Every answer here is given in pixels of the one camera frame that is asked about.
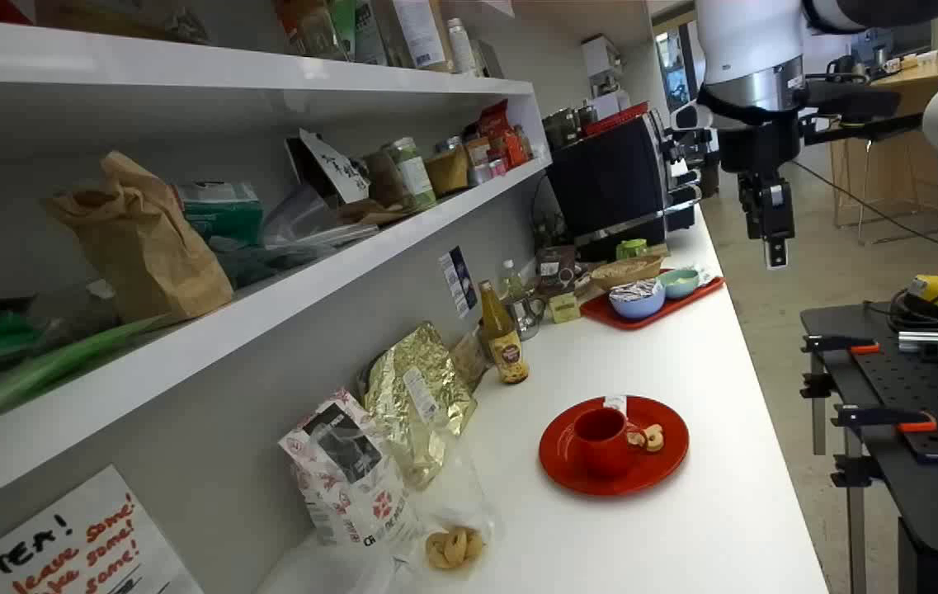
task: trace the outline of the white shelf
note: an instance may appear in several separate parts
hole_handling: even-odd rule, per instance
[[[183,324],[2,414],[0,444],[11,447],[0,448],[0,488],[509,191],[549,163],[548,158],[534,159],[314,266],[239,296],[219,311]],[[56,411],[79,422],[58,424]]]
[[[441,116],[533,93],[528,82],[0,23],[0,158]]]

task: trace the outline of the light blue bowl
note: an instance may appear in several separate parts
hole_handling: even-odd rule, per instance
[[[608,294],[608,301],[611,303],[611,307],[615,308],[615,311],[626,319],[646,319],[646,317],[660,311],[660,308],[663,307],[663,302],[666,301],[666,290],[663,283],[660,282],[657,283],[656,292],[651,297],[642,297],[635,301],[616,301],[611,298],[611,294]]]
[[[700,286],[700,274],[696,271],[669,271],[658,276],[666,289],[667,299],[684,299]]]

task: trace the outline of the wooden table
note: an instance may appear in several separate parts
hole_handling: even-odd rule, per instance
[[[922,113],[938,92],[938,57],[931,64],[920,65],[873,86],[902,94],[898,116]],[[938,151],[914,130],[886,139],[872,146],[868,140],[849,139],[831,143],[832,177],[836,185],[853,192],[862,200],[888,215],[907,215],[918,211],[938,211]],[[865,188],[865,172],[868,186]],[[857,224],[860,207],[845,193],[833,191],[836,226]],[[875,219],[865,212],[865,222]]]

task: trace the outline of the red cup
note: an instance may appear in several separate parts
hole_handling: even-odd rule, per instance
[[[630,470],[634,452],[626,443],[626,415],[614,408],[588,410],[575,420],[575,442],[586,470],[614,479]]]

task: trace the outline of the yellow bottle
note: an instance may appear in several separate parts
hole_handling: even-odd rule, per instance
[[[528,379],[528,364],[524,361],[521,338],[516,334],[516,324],[509,312],[502,307],[491,281],[479,283],[480,299],[483,301],[483,339],[491,349],[491,357],[498,373],[506,384],[519,384]]]

